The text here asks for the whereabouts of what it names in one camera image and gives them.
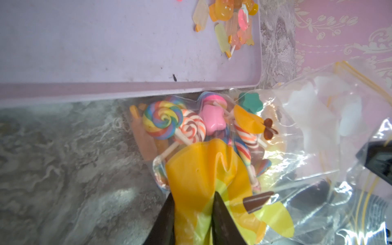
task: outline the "marble countertop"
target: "marble countertop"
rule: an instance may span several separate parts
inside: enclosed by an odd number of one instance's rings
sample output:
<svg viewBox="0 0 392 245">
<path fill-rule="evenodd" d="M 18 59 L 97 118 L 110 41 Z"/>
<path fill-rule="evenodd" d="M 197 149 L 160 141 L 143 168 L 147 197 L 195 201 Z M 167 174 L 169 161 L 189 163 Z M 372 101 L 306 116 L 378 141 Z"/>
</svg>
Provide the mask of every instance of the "marble countertop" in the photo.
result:
<svg viewBox="0 0 392 245">
<path fill-rule="evenodd" d="M 260 13 L 259 87 L 268 89 L 296 76 L 294 6 L 261 0 Z M 0 110 L 3 244 L 143 243 L 164 200 L 142 162 L 123 103 Z"/>
</svg>

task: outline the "floral wallpaper pattern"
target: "floral wallpaper pattern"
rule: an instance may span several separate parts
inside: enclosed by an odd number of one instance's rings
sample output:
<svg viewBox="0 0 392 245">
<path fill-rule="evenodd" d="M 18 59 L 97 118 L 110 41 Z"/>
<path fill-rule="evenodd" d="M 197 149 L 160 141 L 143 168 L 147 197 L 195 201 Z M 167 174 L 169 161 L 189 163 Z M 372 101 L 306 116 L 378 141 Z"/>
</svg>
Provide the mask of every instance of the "floral wallpaper pattern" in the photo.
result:
<svg viewBox="0 0 392 245">
<path fill-rule="evenodd" d="M 363 57 L 392 89 L 391 0 L 294 0 L 297 74 Z"/>
</svg>

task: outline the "white plastic tray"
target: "white plastic tray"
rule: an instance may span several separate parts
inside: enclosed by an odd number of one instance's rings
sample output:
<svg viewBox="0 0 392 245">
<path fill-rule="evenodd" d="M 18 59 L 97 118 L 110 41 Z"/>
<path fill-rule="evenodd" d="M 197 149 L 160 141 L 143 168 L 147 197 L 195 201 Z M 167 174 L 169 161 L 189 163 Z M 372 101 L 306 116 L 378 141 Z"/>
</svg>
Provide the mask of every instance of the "white plastic tray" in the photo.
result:
<svg viewBox="0 0 392 245">
<path fill-rule="evenodd" d="M 209 18 L 204 31 L 194 31 L 196 4 L 1 1 L 0 106 L 256 86 L 259 15 L 252 17 L 255 45 L 243 45 L 228 61 L 217 22 Z"/>
</svg>

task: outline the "orange popsicle charm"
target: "orange popsicle charm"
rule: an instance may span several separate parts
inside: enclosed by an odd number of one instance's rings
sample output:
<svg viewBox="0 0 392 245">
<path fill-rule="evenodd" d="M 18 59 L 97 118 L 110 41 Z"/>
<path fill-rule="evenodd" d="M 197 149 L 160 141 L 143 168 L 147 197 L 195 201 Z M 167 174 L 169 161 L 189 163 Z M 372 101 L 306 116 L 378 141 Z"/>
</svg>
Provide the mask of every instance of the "orange popsicle charm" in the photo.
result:
<svg viewBox="0 0 392 245">
<path fill-rule="evenodd" d="M 242 0 L 234 0 L 234 8 L 239 9 L 242 6 Z"/>
<path fill-rule="evenodd" d="M 255 4 L 253 0 L 243 0 L 242 3 L 246 5 L 249 15 L 255 15 L 259 10 L 258 4 Z"/>
<path fill-rule="evenodd" d="M 195 30 L 196 32 L 202 31 L 205 29 L 205 25 L 207 24 L 207 19 L 209 15 L 209 8 L 205 0 L 199 0 L 195 12 L 193 13 L 193 22 L 196 24 Z"/>
<path fill-rule="evenodd" d="M 234 0 L 216 0 L 215 14 L 218 20 L 228 21 L 234 12 Z"/>
</svg>

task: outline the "pink star candy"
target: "pink star candy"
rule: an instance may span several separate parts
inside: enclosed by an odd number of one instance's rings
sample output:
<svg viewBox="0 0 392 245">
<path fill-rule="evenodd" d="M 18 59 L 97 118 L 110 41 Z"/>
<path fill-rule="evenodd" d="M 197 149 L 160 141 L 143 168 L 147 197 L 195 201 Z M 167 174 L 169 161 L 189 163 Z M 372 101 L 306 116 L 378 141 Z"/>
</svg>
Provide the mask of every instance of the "pink star candy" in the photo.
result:
<svg viewBox="0 0 392 245">
<path fill-rule="evenodd" d="M 199 115 L 204 121 L 206 135 L 212 135 L 215 131 L 226 128 L 223 108 L 220 106 L 204 105 Z"/>
</svg>

